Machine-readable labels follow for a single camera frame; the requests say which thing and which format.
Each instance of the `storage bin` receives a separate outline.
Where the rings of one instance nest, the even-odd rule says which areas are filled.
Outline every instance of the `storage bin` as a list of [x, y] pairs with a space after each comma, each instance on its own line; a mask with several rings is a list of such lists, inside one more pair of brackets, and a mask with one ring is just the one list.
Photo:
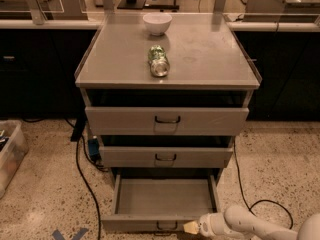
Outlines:
[[0, 198], [2, 198], [23, 157], [28, 152], [28, 144], [22, 133], [20, 121], [0, 121], [0, 130], [4, 130], [4, 135], [9, 137], [0, 152]]

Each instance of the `speckled floor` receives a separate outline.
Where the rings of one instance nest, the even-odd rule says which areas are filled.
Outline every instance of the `speckled floor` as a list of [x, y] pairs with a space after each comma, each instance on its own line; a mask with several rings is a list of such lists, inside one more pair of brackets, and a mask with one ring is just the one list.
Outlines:
[[[72, 239], [81, 228], [88, 229], [81, 239], [96, 239], [97, 213], [76, 167], [72, 128], [64, 120], [45, 120], [23, 122], [22, 130], [30, 150], [0, 200], [0, 239], [55, 239], [52, 234], [57, 230], [64, 239]], [[319, 122], [249, 121], [236, 139], [236, 150], [249, 204], [259, 199], [280, 202], [292, 213], [294, 230], [320, 212]], [[113, 190], [109, 175], [89, 164], [82, 148], [80, 167], [96, 194], [101, 214], [110, 214]], [[234, 156], [217, 191], [222, 210], [230, 204], [244, 205]], [[259, 204], [254, 211], [271, 222], [290, 224], [286, 213], [273, 204]], [[201, 238], [183, 233], [107, 235], [103, 231], [101, 239]]]

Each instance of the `green can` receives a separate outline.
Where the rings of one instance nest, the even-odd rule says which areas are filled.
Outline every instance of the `green can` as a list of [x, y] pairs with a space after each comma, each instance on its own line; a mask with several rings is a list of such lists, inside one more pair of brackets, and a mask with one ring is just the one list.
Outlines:
[[166, 52], [160, 45], [153, 45], [148, 52], [150, 72], [153, 76], [164, 77], [168, 75], [170, 64]]

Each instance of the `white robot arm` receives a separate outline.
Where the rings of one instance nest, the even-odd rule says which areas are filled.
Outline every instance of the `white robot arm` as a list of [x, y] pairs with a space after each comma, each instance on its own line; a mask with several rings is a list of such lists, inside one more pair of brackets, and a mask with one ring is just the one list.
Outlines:
[[231, 206], [224, 213], [209, 213], [184, 225], [185, 232], [206, 237], [228, 236], [262, 240], [320, 240], [320, 214], [305, 221], [299, 233], [261, 220], [241, 206]]

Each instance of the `black base cabinet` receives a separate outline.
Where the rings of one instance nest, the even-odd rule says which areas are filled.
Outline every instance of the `black base cabinet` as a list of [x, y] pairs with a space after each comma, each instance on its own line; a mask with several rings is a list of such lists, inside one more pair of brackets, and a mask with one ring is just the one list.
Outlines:
[[74, 72], [95, 32], [0, 29], [0, 118], [79, 117]]
[[320, 33], [236, 32], [262, 76], [252, 120], [320, 120]]

